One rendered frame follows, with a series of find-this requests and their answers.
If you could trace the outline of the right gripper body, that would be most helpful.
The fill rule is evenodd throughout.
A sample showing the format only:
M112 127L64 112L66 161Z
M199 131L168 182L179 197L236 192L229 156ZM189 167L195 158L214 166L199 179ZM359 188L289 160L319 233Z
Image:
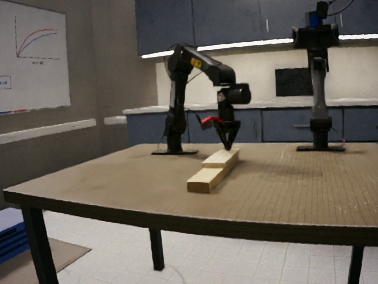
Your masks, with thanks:
M235 120L234 118L234 105L225 106L217 105L218 107L218 117L207 117L202 120L202 123L206 123L209 120L213 119L214 128L224 130L224 129L233 129L240 128L241 121ZM204 121L204 122L203 122ZM231 122L238 121L238 122ZM230 124L230 127L229 127Z

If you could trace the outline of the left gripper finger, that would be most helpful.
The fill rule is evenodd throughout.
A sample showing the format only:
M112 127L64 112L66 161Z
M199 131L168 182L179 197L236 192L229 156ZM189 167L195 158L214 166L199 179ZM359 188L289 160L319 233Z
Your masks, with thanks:
M332 41L333 41L333 46L339 46L340 41L339 41L339 28L338 24L331 24L331 29L332 29ZM334 36L333 36L333 29L334 30Z
M298 30L298 38L297 38L297 30L298 30L298 26L292 27L293 48L300 48L299 30Z

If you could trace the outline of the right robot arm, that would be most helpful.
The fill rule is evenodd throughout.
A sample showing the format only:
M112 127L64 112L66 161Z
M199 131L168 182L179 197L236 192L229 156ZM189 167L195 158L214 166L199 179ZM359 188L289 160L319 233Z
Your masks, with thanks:
M199 46L191 46L199 50ZM213 87L230 85L230 87L224 86L229 88L220 88L220 90L217 90L217 105L227 108L227 105L247 105L251 102L252 93L249 89L249 83L236 83L236 72L233 68L226 64L215 66L220 63L210 59L207 55L204 56L194 48L178 44L167 61L167 68L171 77L171 94L163 136L167 136L168 151L155 150L151 152L152 155L193 155L198 152L198 149L182 148L181 135L186 130L187 119L185 119L184 108L178 105L179 103L184 106L185 85L188 75L191 74L194 67L200 71L206 69L203 73L212 81ZM207 70L209 68L211 69ZM181 74L179 74L179 71L181 71ZM184 89L181 91L183 87ZM178 96L179 91L181 92Z

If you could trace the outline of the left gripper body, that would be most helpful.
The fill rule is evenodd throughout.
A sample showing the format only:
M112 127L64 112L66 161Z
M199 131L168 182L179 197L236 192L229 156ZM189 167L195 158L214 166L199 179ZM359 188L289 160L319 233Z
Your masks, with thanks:
M299 28L300 48L325 48L332 47L332 30L331 24L319 25L319 20L326 19L323 17L315 16L315 14L309 15L310 26L306 28ZM315 28L314 28L315 26ZM314 37L313 37L314 36ZM316 45L317 42L317 45ZM294 48L294 49L300 49Z

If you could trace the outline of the pale wooden slat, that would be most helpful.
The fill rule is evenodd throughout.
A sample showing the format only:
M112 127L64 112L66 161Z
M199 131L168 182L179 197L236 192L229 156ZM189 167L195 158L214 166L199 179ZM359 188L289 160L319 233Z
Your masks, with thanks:
M231 148L229 151L222 148L203 161L202 168L225 168L239 153L240 148Z

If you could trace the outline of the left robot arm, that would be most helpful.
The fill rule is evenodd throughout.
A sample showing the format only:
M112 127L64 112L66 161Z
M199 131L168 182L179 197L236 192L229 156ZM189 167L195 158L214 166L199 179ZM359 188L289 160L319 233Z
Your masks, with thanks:
M310 11L305 13L306 26L310 26L309 15L315 14L315 16L327 18L329 8L329 2L326 0L318 0L316 11ZM332 128L332 117L330 119L330 127L328 129L328 110L325 102L325 79L326 68L329 73L329 61L328 61L328 48L318 49L306 49L308 60L308 73L311 73L313 81L314 101L312 107L312 117L310 117L310 131L313 132L313 146L297 146L296 151L333 151L344 152L344 146L328 146L328 131ZM317 51L319 50L319 51ZM326 50L326 53L325 53ZM322 53L321 53L322 52ZM309 54L308 54L309 53ZM317 58L314 54L317 53ZM323 57L324 56L324 57ZM313 57L313 58L311 58ZM309 59L310 58L310 59ZM311 69L309 64L311 63ZM322 69L323 67L323 69ZM328 147L327 147L328 146ZM341 148L344 148L343 150Z

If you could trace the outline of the light wooden bar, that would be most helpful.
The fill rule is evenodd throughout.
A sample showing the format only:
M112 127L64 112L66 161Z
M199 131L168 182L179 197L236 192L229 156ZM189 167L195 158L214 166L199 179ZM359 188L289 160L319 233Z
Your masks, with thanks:
M203 168L187 181L187 191L210 193L238 161L239 155L226 168Z

